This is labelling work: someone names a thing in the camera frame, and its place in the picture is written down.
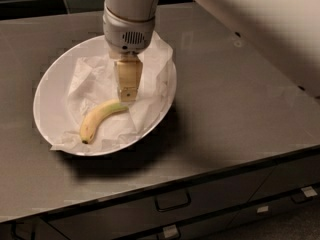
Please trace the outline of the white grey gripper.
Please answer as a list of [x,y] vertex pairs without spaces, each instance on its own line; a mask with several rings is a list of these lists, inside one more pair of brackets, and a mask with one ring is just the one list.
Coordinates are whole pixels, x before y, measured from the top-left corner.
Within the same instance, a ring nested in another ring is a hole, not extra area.
[[[151,43],[155,18],[131,21],[104,9],[103,31],[110,49],[117,54],[140,54]],[[136,100],[143,70],[143,63],[136,55],[123,56],[115,62],[118,96],[122,102]]]

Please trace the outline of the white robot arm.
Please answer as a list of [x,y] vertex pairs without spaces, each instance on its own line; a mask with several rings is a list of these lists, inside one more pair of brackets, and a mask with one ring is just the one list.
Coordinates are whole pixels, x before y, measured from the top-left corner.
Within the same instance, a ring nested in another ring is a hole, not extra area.
[[[295,85],[320,97],[320,0],[194,0],[240,34]],[[113,52],[139,54],[151,42],[159,0],[105,0],[103,29]]]

